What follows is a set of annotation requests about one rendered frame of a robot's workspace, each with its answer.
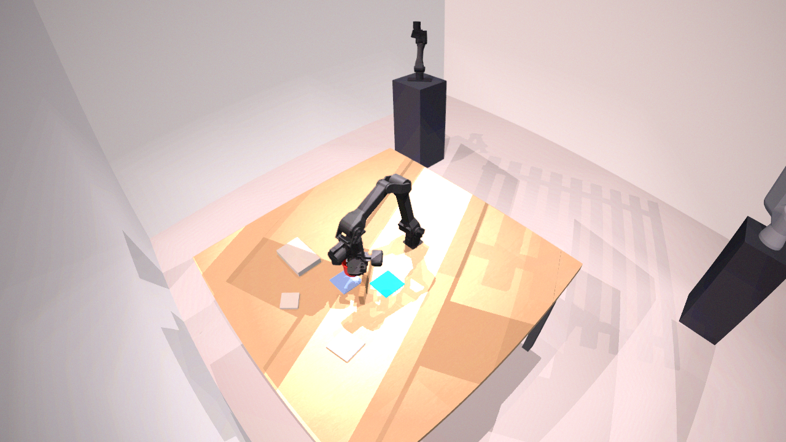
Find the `red plastic cup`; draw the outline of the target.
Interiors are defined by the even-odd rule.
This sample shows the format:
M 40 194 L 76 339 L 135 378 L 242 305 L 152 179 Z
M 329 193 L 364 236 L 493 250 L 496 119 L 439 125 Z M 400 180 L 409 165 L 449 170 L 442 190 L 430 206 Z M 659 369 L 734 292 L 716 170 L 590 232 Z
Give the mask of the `red plastic cup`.
M 346 266 L 346 259 L 343 262 L 341 262 L 341 265 L 343 266 L 344 273 L 346 275 L 348 275 L 349 277 L 356 277 L 357 276 L 357 275 L 350 275 L 350 274 L 346 273 L 346 268 L 347 268 L 347 266 Z

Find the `wooden plank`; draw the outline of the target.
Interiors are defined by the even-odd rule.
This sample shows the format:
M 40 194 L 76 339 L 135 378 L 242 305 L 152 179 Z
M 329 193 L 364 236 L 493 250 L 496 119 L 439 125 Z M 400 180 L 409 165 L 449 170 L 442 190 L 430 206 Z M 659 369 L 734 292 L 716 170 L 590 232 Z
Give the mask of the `wooden plank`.
M 368 262 L 368 266 L 366 266 L 367 272 L 362 275 L 361 286 L 359 289 L 359 301 L 360 304 L 365 304 L 366 300 L 366 293 L 368 291 L 368 284 L 370 283 L 370 272 L 371 272 L 371 260 Z

